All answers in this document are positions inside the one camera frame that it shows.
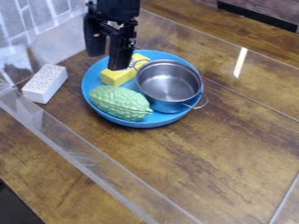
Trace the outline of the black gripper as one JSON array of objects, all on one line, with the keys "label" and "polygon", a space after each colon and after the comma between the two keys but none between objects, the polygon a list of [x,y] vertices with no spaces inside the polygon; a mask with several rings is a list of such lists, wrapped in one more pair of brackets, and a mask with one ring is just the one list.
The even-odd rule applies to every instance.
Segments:
[{"label": "black gripper", "polygon": [[140,0],[88,0],[84,17],[84,41],[89,57],[105,53],[109,37],[108,66],[112,71],[128,68],[135,45]]}]

